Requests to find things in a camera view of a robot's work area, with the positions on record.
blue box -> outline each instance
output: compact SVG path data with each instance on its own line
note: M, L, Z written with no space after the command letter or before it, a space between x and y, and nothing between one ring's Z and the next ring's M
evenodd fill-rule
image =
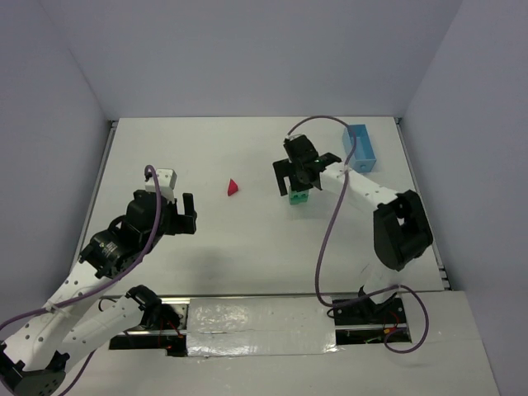
M352 150L354 138L352 131L356 132L357 146L356 152L352 155L350 160L350 167L358 173L367 173L372 171L376 163L376 156L370 143L369 133L366 131L366 126L348 125L343 132L343 145L345 146L345 153L348 155Z

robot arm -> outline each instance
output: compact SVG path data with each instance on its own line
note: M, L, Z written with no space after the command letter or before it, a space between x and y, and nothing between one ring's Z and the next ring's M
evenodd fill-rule
M380 186L344 168L334 154L319 156L304 135L286 139L284 146L288 158L273 164L282 196L287 194L286 177L293 193L316 187L339 195L346 183L346 200L359 210L373 213L374 250L380 263L361 287L360 295L397 284L399 272L432 244L431 229L418 194L410 190L398 193ZM391 297L389 292L371 300L378 305Z
M161 219L153 246L165 234L194 234L196 212L192 194L184 194L185 213L178 214L173 189L176 173L158 169L162 192ZM12 393L20 396L52 394L71 368L91 351L129 328L149 328L160 316L176 326L177 314L145 286L137 286L110 309L80 322L92 304L105 292L60 308L61 302L80 297L126 271L146 246L156 213L152 177L145 190L137 190L126 214L109 228L96 233L81 251L78 263L44 308L48 313L32 318L0 347L0 376Z

red object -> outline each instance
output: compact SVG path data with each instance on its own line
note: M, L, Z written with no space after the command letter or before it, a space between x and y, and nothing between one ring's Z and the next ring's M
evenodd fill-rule
M238 191L238 185L233 179L229 179L228 196L231 196Z

green object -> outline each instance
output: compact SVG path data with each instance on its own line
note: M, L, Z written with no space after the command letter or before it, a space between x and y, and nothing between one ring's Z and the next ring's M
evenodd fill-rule
M292 191L291 187L288 190L288 197L290 198L290 205L303 204L308 202L309 190L304 191Z

green cube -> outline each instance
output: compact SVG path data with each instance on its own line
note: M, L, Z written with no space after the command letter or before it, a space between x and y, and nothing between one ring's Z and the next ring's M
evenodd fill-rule
M292 191L291 187L288 190L288 197L290 198L290 205L302 204L308 202L309 190L304 191Z

